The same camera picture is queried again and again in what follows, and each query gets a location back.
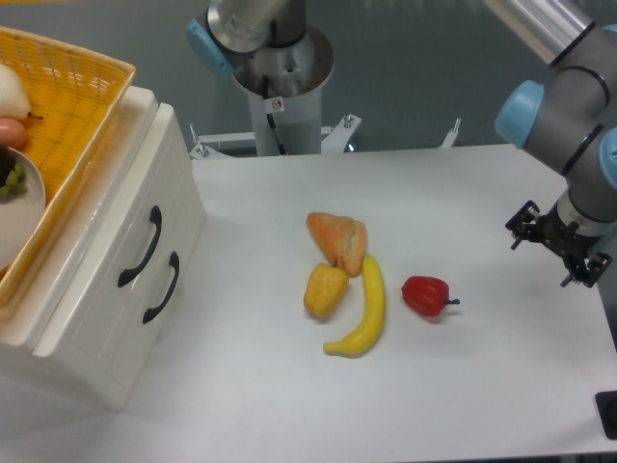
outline blue joint cap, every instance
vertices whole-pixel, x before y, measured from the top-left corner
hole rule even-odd
[[[212,72],[221,76],[233,74],[233,66],[196,19],[186,25],[186,38],[201,62]]]
[[[600,142],[600,168],[613,189],[617,190],[617,128],[606,132]]]
[[[495,120],[496,132],[518,149],[524,147],[536,122],[544,86],[523,82],[501,107]]]

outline white bowl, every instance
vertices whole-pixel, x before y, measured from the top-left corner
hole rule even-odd
[[[0,270],[15,259],[45,210],[45,185],[39,169],[23,153],[9,150],[24,168],[27,191],[0,199]]]

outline wicker basket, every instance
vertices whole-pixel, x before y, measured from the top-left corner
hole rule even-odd
[[[39,168],[46,208],[15,260],[0,275],[0,305],[11,297],[71,200],[94,147],[135,68],[85,48],[0,26],[0,63],[21,78],[32,113],[21,151]]]

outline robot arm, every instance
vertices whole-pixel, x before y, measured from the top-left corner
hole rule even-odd
[[[289,0],[213,0],[202,15],[188,24],[187,38],[210,70],[231,75],[273,39],[274,27],[283,22],[290,26],[293,21],[287,20],[289,12],[285,21],[275,22],[277,14],[289,5]],[[303,29],[302,18],[293,19]]]
[[[592,286],[611,262],[593,248],[617,221],[617,129],[596,119],[617,95],[617,27],[596,27],[569,0],[485,3],[556,73],[522,83],[496,118],[501,136],[568,182],[547,215],[528,202],[507,223],[513,249],[540,242],[563,259],[563,286]]]
[[[197,56],[247,95],[257,155],[321,152],[334,52],[306,11],[306,0],[213,0],[187,26]]]

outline bread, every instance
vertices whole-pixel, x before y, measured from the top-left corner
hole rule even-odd
[[[307,227],[330,265],[350,277],[360,275],[366,252],[366,227],[362,222],[326,212],[311,212]]]

